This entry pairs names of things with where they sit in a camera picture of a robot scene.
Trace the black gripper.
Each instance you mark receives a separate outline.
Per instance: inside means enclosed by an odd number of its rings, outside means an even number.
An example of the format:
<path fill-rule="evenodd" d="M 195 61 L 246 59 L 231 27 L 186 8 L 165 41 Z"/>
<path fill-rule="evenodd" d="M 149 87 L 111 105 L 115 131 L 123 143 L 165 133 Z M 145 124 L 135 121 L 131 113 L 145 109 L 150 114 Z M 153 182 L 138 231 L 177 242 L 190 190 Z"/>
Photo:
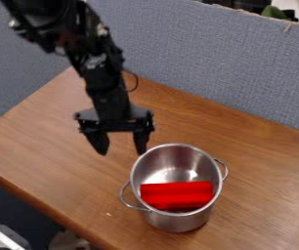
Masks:
<path fill-rule="evenodd" d="M 86 88 L 93 108 L 77 111 L 74 119 L 79 124 L 89 144 L 99 155 L 109 149 L 109 132 L 133 132 L 138 155 L 147 150 L 149 134 L 154 131 L 151 112 L 130 103 L 123 86 L 109 89 Z"/>

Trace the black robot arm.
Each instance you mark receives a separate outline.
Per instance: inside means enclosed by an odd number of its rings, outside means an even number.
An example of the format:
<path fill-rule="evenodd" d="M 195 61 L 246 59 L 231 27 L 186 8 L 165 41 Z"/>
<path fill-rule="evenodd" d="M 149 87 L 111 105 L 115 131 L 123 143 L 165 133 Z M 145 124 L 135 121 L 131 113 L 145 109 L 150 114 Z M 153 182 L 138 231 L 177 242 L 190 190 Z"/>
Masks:
<path fill-rule="evenodd" d="M 83 0 L 0 0 L 18 36 L 46 53 L 69 59 L 85 80 L 93 108 L 74 113 L 79 132 L 95 152 L 109 148 L 107 135 L 130 132 L 135 151 L 147 150 L 153 132 L 151 112 L 131 104 L 122 70 L 122 50 L 113 42 L 109 27 Z"/>

